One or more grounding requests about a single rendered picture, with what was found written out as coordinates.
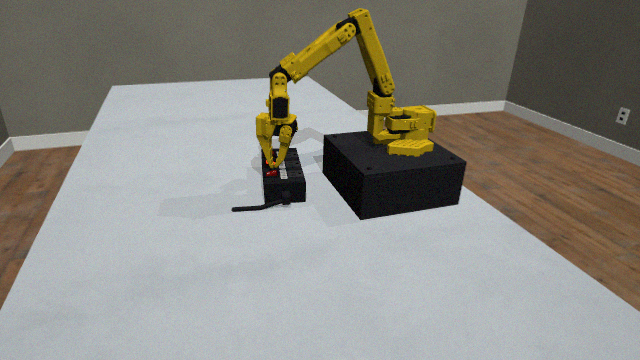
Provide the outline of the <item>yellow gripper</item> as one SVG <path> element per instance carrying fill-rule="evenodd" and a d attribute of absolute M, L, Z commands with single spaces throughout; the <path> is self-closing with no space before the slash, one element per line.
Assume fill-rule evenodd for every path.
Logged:
<path fill-rule="evenodd" d="M 289 114 L 289 120 L 270 120 L 269 113 L 256 117 L 256 136 L 270 168 L 278 166 L 286 158 L 292 138 L 298 130 L 297 116 Z M 279 136 L 280 148 L 274 164 L 272 157 L 272 136 Z"/>

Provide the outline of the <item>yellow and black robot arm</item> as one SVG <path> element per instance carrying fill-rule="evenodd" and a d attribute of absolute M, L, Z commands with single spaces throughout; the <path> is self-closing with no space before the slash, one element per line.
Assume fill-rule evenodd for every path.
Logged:
<path fill-rule="evenodd" d="M 433 151 L 434 143 L 428 140 L 428 132 L 432 128 L 434 112 L 422 106 L 394 107 L 394 82 L 369 11 L 361 8 L 348 13 L 347 19 L 329 28 L 299 52 L 297 57 L 291 52 L 279 62 L 278 67 L 271 70 L 269 99 L 266 99 L 270 120 L 289 120 L 287 83 L 291 80 L 297 83 L 354 36 L 373 85 L 373 90 L 367 94 L 367 131 L 373 136 L 373 143 L 387 145 L 389 155 L 418 157 L 424 152 Z"/>

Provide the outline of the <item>black power strip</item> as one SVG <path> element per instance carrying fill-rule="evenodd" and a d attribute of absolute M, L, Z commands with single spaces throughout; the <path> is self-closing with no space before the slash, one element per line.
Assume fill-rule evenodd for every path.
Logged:
<path fill-rule="evenodd" d="M 261 154 L 265 204 L 233 207 L 232 211 L 263 210 L 278 204 L 306 202 L 306 181 L 297 149 L 289 148 L 284 161 L 273 169 L 269 167 L 262 149 Z"/>

